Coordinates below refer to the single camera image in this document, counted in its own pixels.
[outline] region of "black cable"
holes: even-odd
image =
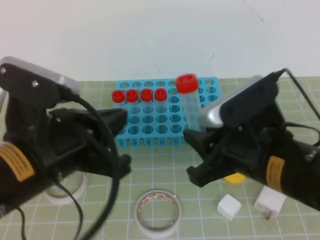
[[[15,209],[17,209],[21,213],[21,219],[22,219],[22,224],[21,224],[21,238],[22,240],[27,240],[26,238],[26,233],[25,233],[25,226],[26,226],[26,217],[24,211],[17,206]]]
[[[295,78],[295,76],[293,76],[293,74],[291,73],[291,71],[287,68],[282,69],[280,72],[286,72],[290,78],[292,79],[292,81],[294,82],[294,84],[296,85],[296,87],[300,90],[300,92],[302,93],[302,95],[304,96],[305,100],[307,101],[307,103],[309,104],[310,108],[313,110],[314,114],[317,116],[317,118],[320,120],[320,114],[317,111],[316,107],[314,106],[314,104],[311,102],[310,98],[308,97],[308,95],[306,94],[305,90],[302,88],[302,86],[300,85],[300,83],[298,82],[298,80]]]
[[[96,118],[96,120],[98,121],[98,126],[102,132],[102,136],[106,137],[106,139],[107,139],[108,148],[111,149],[113,156],[115,158],[117,158],[118,157],[118,150],[117,150],[117,147],[116,147],[116,144],[114,141],[114,135],[113,135],[112,131],[110,130],[110,128],[104,122],[103,118],[97,112],[97,110],[93,106],[91,106],[90,103],[88,103],[86,100],[81,98],[79,95],[75,95],[72,100],[74,102],[80,104],[81,106],[83,106],[85,109],[88,110],[88,112],[90,112]]]
[[[315,132],[318,133],[318,141],[316,143],[313,144],[313,146],[319,147],[320,146],[320,130],[316,129],[315,127],[312,126],[306,126],[300,123],[295,123],[295,122],[290,122],[290,121],[286,121],[282,124],[283,127],[292,127],[292,128],[303,128],[303,129],[311,129],[314,130]]]
[[[95,151],[97,151],[103,158],[106,158],[106,147],[104,147],[102,144],[98,142],[97,139],[95,139],[91,134],[89,134],[81,125],[74,124],[73,125],[74,130],[81,135],[89,144],[94,148]]]
[[[72,196],[71,192],[69,192],[68,189],[66,189],[58,180],[54,180],[55,185],[60,188],[61,190],[63,190],[74,202],[76,209],[78,210],[79,213],[79,224],[78,224],[78,229],[76,230],[76,234],[74,236],[74,240],[78,239],[79,234],[81,232],[81,228],[82,228],[82,224],[84,221],[84,213],[82,212],[81,206],[79,205],[79,203],[77,202],[77,200],[74,198],[74,196]]]
[[[118,151],[116,144],[114,142],[114,136],[112,134],[112,131],[106,125],[100,114],[97,112],[97,110],[90,105],[86,100],[81,98],[79,95],[73,95],[71,96],[72,101],[82,105],[85,109],[87,109],[97,120],[98,126],[101,130],[102,136],[106,138],[108,148],[111,151],[111,154],[113,155],[113,158],[115,160],[118,160]],[[105,148],[104,151],[101,152],[101,154],[107,159],[109,156],[107,155],[107,149]],[[111,191],[109,194],[108,202],[105,205],[102,213],[100,216],[97,218],[97,220],[94,222],[94,224],[89,228],[89,230],[86,231],[86,233],[80,238],[81,240],[89,240],[91,237],[95,235],[95,233],[99,230],[99,228],[103,225],[105,222],[106,218],[111,212],[111,209],[113,208],[116,198],[118,195],[118,189],[119,189],[119,184],[120,184],[120,179],[118,175],[118,162],[114,161],[113,164],[113,176],[112,176],[112,183],[111,183]]]

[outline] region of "yellow object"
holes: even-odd
[[[270,188],[282,192],[281,176],[285,160],[277,156],[271,156],[266,167],[266,183]]]
[[[26,156],[10,142],[0,144],[0,157],[9,165],[19,182],[23,182],[35,174],[35,170]]]
[[[240,174],[240,173],[235,173],[229,176],[226,176],[224,180],[226,180],[228,183],[231,184],[240,184],[246,179],[246,176]]]

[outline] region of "table surface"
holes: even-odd
[[[225,94],[248,80],[221,79],[220,87]],[[317,109],[320,109],[320,77],[301,77],[299,81]],[[115,82],[80,82],[80,87],[82,96],[95,108],[112,108],[111,92],[115,88]],[[293,83],[288,78],[282,78],[279,87],[277,102],[285,118],[320,129],[320,122]],[[75,103],[64,105],[79,107]],[[0,131],[5,131],[4,114],[0,116]],[[314,143],[317,139],[316,134],[309,130],[295,129],[294,133],[297,139],[307,143]],[[265,220],[262,213],[254,208],[262,185],[251,179],[247,178],[242,184],[218,180],[203,188],[191,184],[186,168],[197,166],[202,160],[186,144],[179,147],[129,147],[119,151],[132,156],[132,173],[121,181],[115,207],[95,240],[149,239],[137,228],[133,211],[139,197],[152,189],[171,192],[181,203],[181,224],[178,231],[168,239],[320,240],[320,213],[290,198],[285,201],[278,218]],[[73,183],[67,178],[64,184],[72,188]],[[83,230],[100,213],[110,186],[110,178],[88,174],[88,187],[78,200],[84,212]],[[227,221],[217,212],[218,202],[225,194],[230,194],[242,204],[233,221]],[[155,226],[167,220],[162,204],[163,202],[154,202],[147,214],[147,221]],[[53,205],[40,194],[22,209],[26,217],[28,240],[73,239],[78,225],[78,213],[73,204]],[[21,217],[14,211],[0,220],[0,239],[21,239],[20,229]]]

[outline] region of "roll of tape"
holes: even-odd
[[[142,224],[142,220],[140,218],[141,209],[151,199],[167,199],[172,203],[173,206],[176,207],[176,212],[177,212],[176,219],[167,228],[154,230]],[[138,228],[141,230],[143,234],[153,239],[163,239],[173,234],[180,225],[181,216],[182,216],[182,209],[177,198],[174,195],[172,195],[170,192],[163,191],[163,190],[152,190],[145,193],[143,196],[140,197],[140,199],[138,200],[134,208],[134,220]]]
[[[81,197],[82,194],[84,194],[87,186],[88,186],[88,180],[86,175],[82,173],[82,183],[80,185],[80,187],[72,194],[72,196],[74,197],[74,199],[78,199]],[[46,198],[48,199],[48,201],[52,204],[56,204],[56,205],[67,205],[70,203],[73,203],[74,201],[71,199],[71,197],[66,196],[66,197],[54,197],[50,194],[47,193],[47,191],[44,191],[43,193]]]

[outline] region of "white cube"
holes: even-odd
[[[218,204],[218,207],[216,208],[218,213],[223,215],[229,221],[232,221],[234,219],[240,209],[241,203],[229,194],[225,195],[224,198],[222,198],[222,200]]]
[[[254,207],[267,214],[267,218],[276,218],[286,200],[287,196],[273,190],[268,186],[263,186]]]

